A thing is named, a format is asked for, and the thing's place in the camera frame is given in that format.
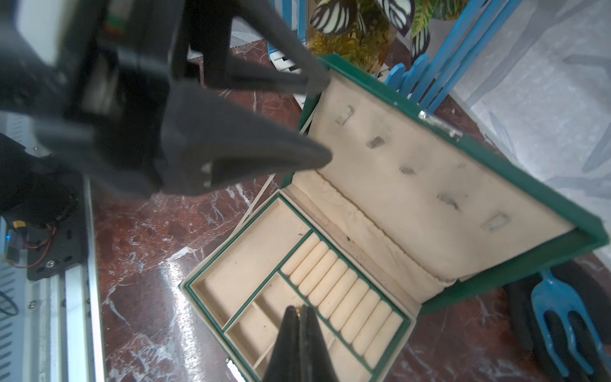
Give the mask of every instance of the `green leaf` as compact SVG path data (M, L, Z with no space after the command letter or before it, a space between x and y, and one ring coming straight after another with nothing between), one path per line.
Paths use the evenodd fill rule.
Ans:
M469 0L437 0L433 18L437 20L456 20L468 3Z
M443 2L443 0L416 0L414 21L412 23L412 37L415 37L421 30L426 28L431 21L438 2Z

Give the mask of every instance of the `marble floor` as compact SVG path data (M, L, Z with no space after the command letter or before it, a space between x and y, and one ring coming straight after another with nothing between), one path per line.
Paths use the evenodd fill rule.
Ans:
M234 49L265 63L264 42ZM224 90L219 96L296 128L292 95ZM437 113L483 142L451 99ZM95 230L108 381L233 381L227 355L177 285L237 225L264 178L199 197L150 200L95 195ZM278 187L278 179L268 192ZM578 263L611 292L611 275L592 255ZM518 347L507 296L493 290L419 318L387 381L546 381Z

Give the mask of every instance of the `blue picket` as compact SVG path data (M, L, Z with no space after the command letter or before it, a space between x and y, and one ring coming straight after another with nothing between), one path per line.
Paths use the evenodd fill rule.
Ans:
M384 81L392 90L398 90L403 82L403 74L405 73L405 65L397 64L388 73L388 77Z
M472 24L475 16L479 13L481 6L484 4L486 0L471 0L463 10L463 13L458 18L458 21L452 28L450 35L445 39L444 44L441 46L441 49L435 55L433 62L427 68L424 73L420 83L414 90L411 99L420 102L422 96L431 85L439 70L442 66L447 62L447 59L452 54L452 51L456 48L464 33L467 31L469 26Z
M306 26L307 26L307 1L297 0L299 8L297 9L297 37L301 41L306 40Z
M270 0L275 7L275 0ZM282 19L293 29L293 0L282 0ZM307 31L307 0L297 0L297 36L301 42L306 41ZM277 51L272 44L268 42L268 54Z
M399 89L399 93L405 97L409 96L418 80L422 77L422 73L424 73L426 70L429 59L430 58L428 57L427 53L416 59L414 65L412 65L409 71L403 75L404 80L403 84L401 84L401 88Z
M445 97L450 93L450 90L454 88L454 85L458 82L458 80L463 76L463 74L469 69L473 61L477 58L477 56L481 53L481 51L486 48L490 40L497 34L499 29L505 24L509 16L513 14L516 8L520 5L523 0L509 0L505 7L500 11L499 16L494 20L490 28L484 33L484 36L481 40L475 44L473 49L467 54L463 63L456 69L456 72L452 75L448 83L444 86L443 90L437 95L437 98L433 101L431 106L428 108L429 113L435 112L441 102Z
M282 0L282 19L293 29L293 0Z
M494 20L494 17L497 15L497 13L505 2L506 0L492 0L492 2L488 4L488 7L477 20L473 29L471 29L467 37L458 47L456 53L452 55L448 64L444 66L441 73L439 74L439 77L437 77L435 83L428 90L422 102L420 102L420 107L422 107L423 109L429 107L437 93L439 93L441 88L445 86L445 84L448 82L448 79L450 79L452 74L454 74L456 69L460 66L467 53L481 39L482 35L484 34L484 32L486 32L488 27L490 27L490 24Z

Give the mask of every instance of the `blue garden fork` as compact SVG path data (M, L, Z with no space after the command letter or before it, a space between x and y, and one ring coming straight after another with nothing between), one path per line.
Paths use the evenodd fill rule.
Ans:
M592 366L577 351L577 340L575 339L573 327L569 322L569 312L571 311L576 312L581 316L581 318L583 318L588 330L590 331L592 339L594 340L594 345L596 347L598 356L611 370L611 359L609 359L605 353L605 350L602 347L601 338L598 336L598 332L596 332L592 319L588 315L584 302L581 300L581 297L577 291L569 284L554 277L550 269L540 271L540 275L543 278L543 281L541 281L533 289L531 294L533 310L535 312L536 321L541 328L543 339L545 340L547 353L552 358L554 364L558 368L558 371L560 371L560 374L564 378L567 378L569 376L569 370L566 368L560 357L558 357L558 353L556 353L556 350L554 349L552 335L549 332L549 328L547 327L544 317L545 312L548 310L555 312L560 317L562 326L565 329L566 339L568 341L568 350L577 363L579 363L579 365L583 368L586 374L594 374L594 368L592 368Z

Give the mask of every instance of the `white cord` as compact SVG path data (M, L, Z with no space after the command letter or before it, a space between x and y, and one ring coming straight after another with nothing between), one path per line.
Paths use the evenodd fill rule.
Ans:
M310 116L307 118L307 120L304 123L304 126L301 128L301 130L299 131L299 134L303 134L305 132L305 130L310 126L310 124L312 123L312 119L314 117L314 113L316 112L316 108L314 108L314 110L310 113ZM276 176L276 174L271 174L267 181L265 181L265 184L263 185L263 188L261 189L261 191L259 191L259 193L257 194L257 196L255 197L255 200L252 201L251 205L248 206L248 209L246 210L244 216L242 216L242 218L240 219L240 222L238 223L238 225L234 228L233 232L231 233L231 236L233 236L234 233L236 233L237 231L239 231L242 226L244 225L244 222L246 221L246 219L248 219L248 217L252 214L252 210L255 208L257 202L259 201L259 199L261 199L263 193L265 192L265 190L267 189L267 187L269 186L269 184L271 183L272 179Z

